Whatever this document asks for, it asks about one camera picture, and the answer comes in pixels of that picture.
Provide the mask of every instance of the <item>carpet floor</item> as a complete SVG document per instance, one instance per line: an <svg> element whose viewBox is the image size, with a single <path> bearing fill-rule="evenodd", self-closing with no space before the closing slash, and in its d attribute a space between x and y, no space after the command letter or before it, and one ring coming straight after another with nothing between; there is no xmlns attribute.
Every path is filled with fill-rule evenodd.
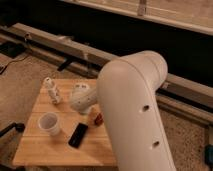
<svg viewBox="0 0 213 171"><path fill-rule="evenodd" d="M0 54L0 65L10 58ZM0 75L0 129L11 122L26 123L45 77L82 78L69 71L58 72L57 67L29 56L26 60L11 64ZM167 111L160 110L174 162L178 171L207 171L204 164L206 129L189 120L184 120ZM0 163L13 167L12 159L21 134L8 133L0 140ZM28 171L112 171L116 168L67 168L27 167Z"/></svg>

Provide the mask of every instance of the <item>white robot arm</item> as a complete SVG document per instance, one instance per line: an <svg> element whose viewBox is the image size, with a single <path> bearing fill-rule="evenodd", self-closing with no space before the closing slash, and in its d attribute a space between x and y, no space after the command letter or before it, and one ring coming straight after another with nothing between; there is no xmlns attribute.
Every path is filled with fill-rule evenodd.
<svg viewBox="0 0 213 171"><path fill-rule="evenodd" d="M113 60L99 74L98 103L120 171L176 170L155 98L166 75L165 60L153 51Z"/></svg>

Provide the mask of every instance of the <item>wire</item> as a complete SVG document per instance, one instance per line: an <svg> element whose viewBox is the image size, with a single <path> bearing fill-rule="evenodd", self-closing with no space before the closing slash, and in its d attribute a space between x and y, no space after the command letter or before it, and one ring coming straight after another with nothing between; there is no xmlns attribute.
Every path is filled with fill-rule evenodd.
<svg viewBox="0 0 213 171"><path fill-rule="evenodd" d="M27 49L30 51L30 54L33 53L33 50L31 49L31 47L30 47L30 45L29 45L29 43L28 43L27 35L25 35L24 41L25 41L25 45L27 46ZM1 70L0 70L0 75L2 75L2 74L5 72L5 70L7 69L7 67L8 67L10 64L16 63L16 62L24 61L25 59L27 59L27 58L30 56L30 54L27 54L27 55L26 55L25 57L23 57L22 59L12 60L12 61L8 62L4 67L1 68Z"/></svg>

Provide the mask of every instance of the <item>white paper cup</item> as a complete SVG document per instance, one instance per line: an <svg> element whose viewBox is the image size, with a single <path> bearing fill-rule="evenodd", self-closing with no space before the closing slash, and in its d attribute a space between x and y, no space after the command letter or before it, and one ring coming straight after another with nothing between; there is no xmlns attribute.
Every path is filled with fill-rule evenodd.
<svg viewBox="0 0 213 171"><path fill-rule="evenodd" d="M57 135L60 132L59 119L55 113L45 113L41 116L38 120L38 126L50 136Z"/></svg>

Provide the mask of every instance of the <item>wooden table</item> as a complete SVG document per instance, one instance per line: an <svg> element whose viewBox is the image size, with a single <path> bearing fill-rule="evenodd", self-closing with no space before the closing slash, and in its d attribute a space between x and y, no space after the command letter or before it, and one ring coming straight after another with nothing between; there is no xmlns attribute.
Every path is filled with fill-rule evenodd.
<svg viewBox="0 0 213 171"><path fill-rule="evenodd" d="M105 126L97 127L93 120L100 112L94 106L90 115L82 116L69 107L68 98L74 83L83 81L94 86L96 80L54 80L57 84L62 103L51 103L46 89L42 86L23 137L13 160L15 166L116 166ZM38 128L38 119L45 112L59 115L62 131L50 137ZM78 149L70 147L68 140L79 122L89 125L89 129Z"/></svg>

